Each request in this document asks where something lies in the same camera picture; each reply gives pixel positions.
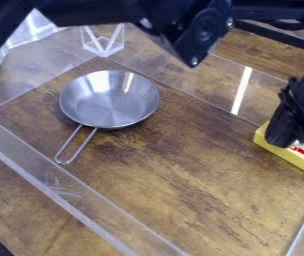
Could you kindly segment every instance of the wooden table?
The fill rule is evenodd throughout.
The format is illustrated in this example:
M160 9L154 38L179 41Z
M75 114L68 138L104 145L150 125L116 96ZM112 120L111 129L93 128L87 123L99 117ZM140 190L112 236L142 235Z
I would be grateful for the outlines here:
M304 70L304 51L240 31L216 52L283 77L284 61L290 72ZM75 128L59 93L69 80L108 68L127 69L95 59L0 107L0 123L49 158ZM252 144L255 125L159 89L155 115L100 133L68 171L186 252L283 255L304 220L304 173ZM17 255L116 253L1 161L0 240Z

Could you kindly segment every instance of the frying pan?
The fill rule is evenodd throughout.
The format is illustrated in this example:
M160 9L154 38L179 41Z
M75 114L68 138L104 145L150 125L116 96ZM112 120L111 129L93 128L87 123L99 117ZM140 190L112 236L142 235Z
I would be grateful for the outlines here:
M55 161L69 164L99 129L126 128L148 118L158 109L159 90L146 77L120 70L97 71L75 79L60 95L63 113L80 125L59 150ZM93 131L69 160L60 155L83 126Z

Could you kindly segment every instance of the pan handle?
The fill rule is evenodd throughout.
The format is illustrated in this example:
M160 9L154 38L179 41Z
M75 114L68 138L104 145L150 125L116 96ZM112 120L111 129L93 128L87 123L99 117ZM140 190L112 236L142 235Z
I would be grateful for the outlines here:
M56 154L56 156L55 156L55 161L56 161L57 164L67 165L67 164L69 164L69 163L76 159L76 157L77 157L79 154L81 153L81 151L83 151L83 149L84 149L87 143L89 142L89 140L92 139L93 135L95 135L96 132L97 132L97 128L93 128L93 131L92 131L91 134L88 135L85 141L83 142L83 145L81 145L81 146L79 147L79 149L76 150L76 152L75 152L72 158L71 158L69 160L67 160L67 161L61 161L61 160L60 160L60 155L61 155L64 149L68 147L71 141L73 140L73 138L75 138L75 136L76 136L76 134L79 133L79 131L80 131L81 128L83 128L83 125L79 125L79 127L76 128L75 132L72 133L69 139L65 141L64 145L61 146L61 149L59 150L59 152L57 152L57 154Z

